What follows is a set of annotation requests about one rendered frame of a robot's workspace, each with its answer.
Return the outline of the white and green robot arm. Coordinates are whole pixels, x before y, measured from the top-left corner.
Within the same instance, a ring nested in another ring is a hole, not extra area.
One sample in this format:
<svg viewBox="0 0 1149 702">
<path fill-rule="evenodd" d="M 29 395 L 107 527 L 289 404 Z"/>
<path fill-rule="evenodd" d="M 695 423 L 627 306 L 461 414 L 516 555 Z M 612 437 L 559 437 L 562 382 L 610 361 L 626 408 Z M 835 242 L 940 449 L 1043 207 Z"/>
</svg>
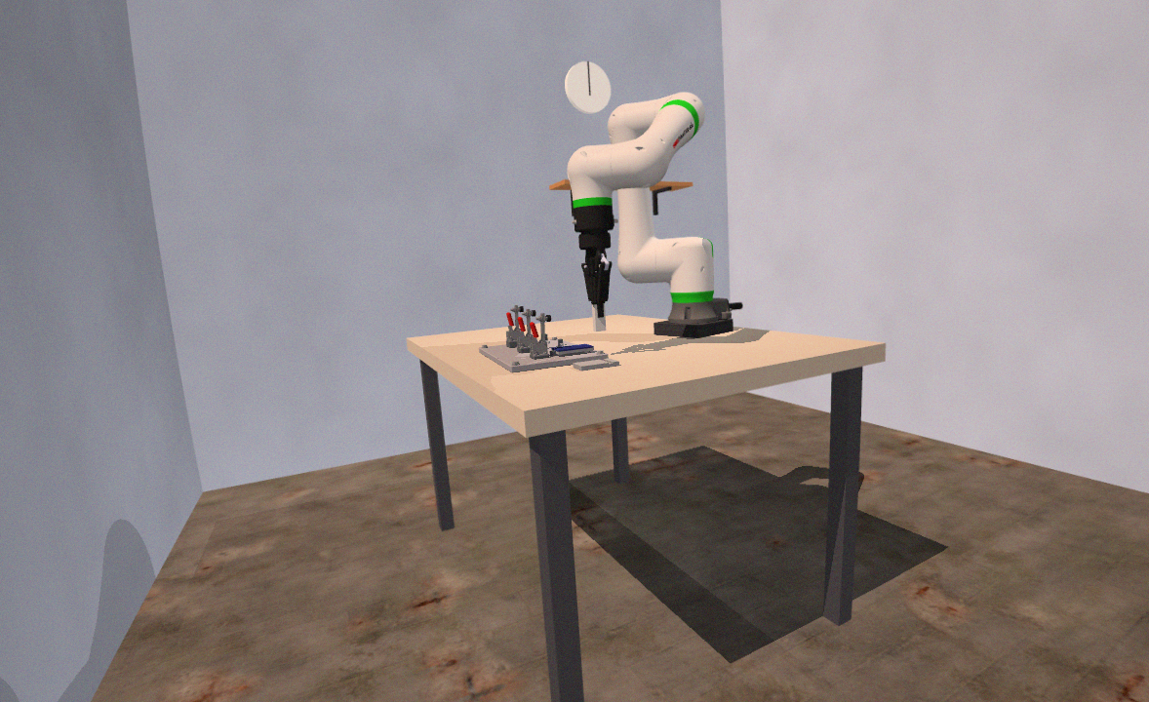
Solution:
<svg viewBox="0 0 1149 702">
<path fill-rule="evenodd" d="M 672 154 L 691 141 L 704 117 L 702 99 L 691 93 L 620 105 L 609 119 L 611 145 L 580 147 L 566 169 L 574 232 L 609 232 L 607 227 L 618 223 L 612 219 L 612 191 L 617 190 L 618 270 L 629 283 L 671 285 L 668 323 L 673 324 L 731 319 L 730 311 L 743 307 L 726 298 L 714 299 L 711 241 L 654 236 L 650 187 L 665 177 Z"/>
</svg>

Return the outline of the blue rectangular plate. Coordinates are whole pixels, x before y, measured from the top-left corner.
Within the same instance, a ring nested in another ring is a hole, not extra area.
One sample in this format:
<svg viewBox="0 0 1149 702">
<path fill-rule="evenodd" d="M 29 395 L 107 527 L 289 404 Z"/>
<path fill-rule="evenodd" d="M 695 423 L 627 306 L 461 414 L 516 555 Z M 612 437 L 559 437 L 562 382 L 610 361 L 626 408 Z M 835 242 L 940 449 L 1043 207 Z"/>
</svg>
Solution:
<svg viewBox="0 0 1149 702">
<path fill-rule="evenodd" d="M 570 345 L 570 346 L 555 347 L 555 348 L 552 348 L 552 350 L 555 350 L 556 354 L 558 354 L 558 355 L 561 355 L 561 354 L 577 354 L 577 352 L 594 350 L 594 346 L 592 346 L 592 345 Z"/>
</svg>

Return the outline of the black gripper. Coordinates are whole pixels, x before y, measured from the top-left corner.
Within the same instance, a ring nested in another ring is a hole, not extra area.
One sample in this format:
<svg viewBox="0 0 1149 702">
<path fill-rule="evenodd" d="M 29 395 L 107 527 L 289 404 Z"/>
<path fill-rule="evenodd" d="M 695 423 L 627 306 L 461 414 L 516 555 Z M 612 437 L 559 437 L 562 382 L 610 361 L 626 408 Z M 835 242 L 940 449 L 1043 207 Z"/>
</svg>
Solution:
<svg viewBox="0 0 1149 702">
<path fill-rule="evenodd" d="M 609 301 L 609 285 L 612 262 L 607 259 L 606 249 L 611 247 L 609 232 L 579 234 L 579 248 L 586 250 L 586 263 L 581 263 L 586 279 L 587 296 L 592 304 L 593 331 L 606 332 L 606 301 Z M 601 262 L 603 261 L 603 262 Z"/>
</svg>

